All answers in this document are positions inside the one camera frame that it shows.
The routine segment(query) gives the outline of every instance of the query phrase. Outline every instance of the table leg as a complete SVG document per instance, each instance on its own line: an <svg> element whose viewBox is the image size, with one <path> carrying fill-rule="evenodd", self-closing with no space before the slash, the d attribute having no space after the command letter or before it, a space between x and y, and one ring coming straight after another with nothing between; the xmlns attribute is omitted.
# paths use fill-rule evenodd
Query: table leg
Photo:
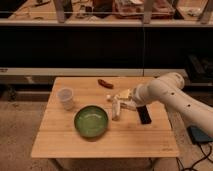
<svg viewBox="0 0 213 171"><path fill-rule="evenodd" d="M153 171L160 158L154 158L154 160L151 160L151 158L149 158L149 160L150 165L146 168L146 170Z"/></svg>
<svg viewBox="0 0 213 171"><path fill-rule="evenodd" d="M57 161L57 159L51 158L49 161L56 167L58 171L68 171Z"/></svg>

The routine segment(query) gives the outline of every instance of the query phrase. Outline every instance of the paper cup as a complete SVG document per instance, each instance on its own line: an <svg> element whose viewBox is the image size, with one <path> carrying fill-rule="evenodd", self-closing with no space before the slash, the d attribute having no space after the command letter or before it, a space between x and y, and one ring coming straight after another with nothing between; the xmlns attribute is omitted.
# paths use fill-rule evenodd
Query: paper cup
<svg viewBox="0 0 213 171"><path fill-rule="evenodd" d="M70 110L74 106L73 90L71 88L61 88L57 92L57 97L64 109Z"/></svg>

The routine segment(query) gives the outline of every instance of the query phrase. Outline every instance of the concrete floor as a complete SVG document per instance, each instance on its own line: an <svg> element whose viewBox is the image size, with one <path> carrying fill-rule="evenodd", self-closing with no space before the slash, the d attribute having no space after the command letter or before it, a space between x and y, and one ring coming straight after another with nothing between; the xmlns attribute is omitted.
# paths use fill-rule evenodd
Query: concrete floor
<svg viewBox="0 0 213 171"><path fill-rule="evenodd" d="M41 97L39 95L33 98L31 94L28 94L25 96L27 98L8 101L6 96L3 94L0 100L0 171L56 171L48 160L30 157L48 97L38 98ZM185 127L181 127L180 116L170 117L181 152L180 159L184 166L188 167L201 158L202 154L196 146L191 144ZM74 171L141 171L149 164L148 159L60 159L60 162ZM213 164L205 161L196 168L211 171ZM178 166L174 158L162 159L155 168L155 171L176 170Z"/></svg>

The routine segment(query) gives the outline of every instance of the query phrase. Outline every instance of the black wall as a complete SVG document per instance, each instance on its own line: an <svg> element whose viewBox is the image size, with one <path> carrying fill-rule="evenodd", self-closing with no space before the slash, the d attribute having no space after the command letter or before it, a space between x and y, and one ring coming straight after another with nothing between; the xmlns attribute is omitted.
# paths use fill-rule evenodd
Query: black wall
<svg viewBox="0 0 213 171"><path fill-rule="evenodd" d="M0 67L184 68L213 56L213 28L0 26Z"/></svg>

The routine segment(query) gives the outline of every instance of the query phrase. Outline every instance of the green bowl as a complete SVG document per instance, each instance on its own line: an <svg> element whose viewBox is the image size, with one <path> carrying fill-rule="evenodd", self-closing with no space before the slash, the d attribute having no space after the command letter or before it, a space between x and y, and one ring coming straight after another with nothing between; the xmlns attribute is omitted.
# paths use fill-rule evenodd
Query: green bowl
<svg viewBox="0 0 213 171"><path fill-rule="evenodd" d="M107 113L98 106L86 106L75 116L76 130L83 137L92 138L103 134L108 125Z"/></svg>

